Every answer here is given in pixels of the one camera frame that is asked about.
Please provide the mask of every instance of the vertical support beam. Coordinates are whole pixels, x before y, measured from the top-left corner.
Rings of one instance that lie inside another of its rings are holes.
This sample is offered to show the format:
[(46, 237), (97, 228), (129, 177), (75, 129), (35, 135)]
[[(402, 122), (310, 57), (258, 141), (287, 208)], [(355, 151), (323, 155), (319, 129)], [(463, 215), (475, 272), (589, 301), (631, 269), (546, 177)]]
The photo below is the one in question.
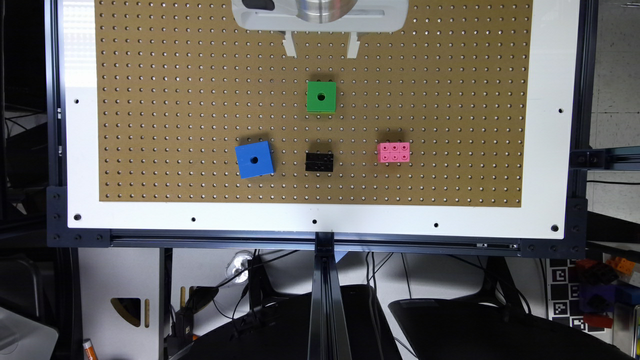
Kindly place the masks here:
[(308, 360), (351, 360), (333, 233), (316, 233)]

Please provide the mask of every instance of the pink lego brick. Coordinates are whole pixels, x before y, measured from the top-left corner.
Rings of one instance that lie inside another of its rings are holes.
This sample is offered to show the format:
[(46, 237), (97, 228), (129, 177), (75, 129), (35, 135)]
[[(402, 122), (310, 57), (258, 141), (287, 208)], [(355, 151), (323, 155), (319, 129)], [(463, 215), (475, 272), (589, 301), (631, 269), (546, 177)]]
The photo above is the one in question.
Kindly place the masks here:
[(378, 162), (409, 162), (410, 155), (409, 143), (378, 144)]

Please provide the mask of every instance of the pegboard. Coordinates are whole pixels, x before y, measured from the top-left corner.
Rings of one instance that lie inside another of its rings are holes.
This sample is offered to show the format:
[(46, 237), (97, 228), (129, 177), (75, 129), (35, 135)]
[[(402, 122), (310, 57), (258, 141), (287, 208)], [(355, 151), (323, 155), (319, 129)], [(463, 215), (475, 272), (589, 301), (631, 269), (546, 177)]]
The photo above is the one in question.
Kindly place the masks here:
[[(96, 1), (101, 201), (519, 207), (532, 2), (413, 1), (402, 30), (247, 31), (229, 2)], [(334, 81), (334, 115), (306, 111)], [(275, 173), (241, 180), (267, 140)], [(411, 162), (376, 145), (411, 142)], [(334, 154), (305, 172), (306, 152)]]

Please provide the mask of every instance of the white frame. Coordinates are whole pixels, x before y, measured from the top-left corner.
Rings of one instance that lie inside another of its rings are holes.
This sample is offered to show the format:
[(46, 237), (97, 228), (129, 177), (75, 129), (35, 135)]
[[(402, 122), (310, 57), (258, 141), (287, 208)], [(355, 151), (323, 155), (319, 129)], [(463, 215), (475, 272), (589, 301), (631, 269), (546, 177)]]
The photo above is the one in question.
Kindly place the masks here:
[[(533, 6), (520, 208), (101, 202), (94, 2), (61, 0), (68, 225), (562, 239), (579, 10), (580, 0), (535, 0)], [(75, 221), (75, 214), (82, 219)]]

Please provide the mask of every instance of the black lego brick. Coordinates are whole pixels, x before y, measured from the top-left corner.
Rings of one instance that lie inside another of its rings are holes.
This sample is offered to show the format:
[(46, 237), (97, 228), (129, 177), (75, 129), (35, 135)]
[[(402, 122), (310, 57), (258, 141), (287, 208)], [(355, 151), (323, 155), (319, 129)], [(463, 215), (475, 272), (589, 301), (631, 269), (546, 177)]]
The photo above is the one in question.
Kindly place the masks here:
[(304, 162), (305, 171), (332, 172), (333, 154), (307, 153)]

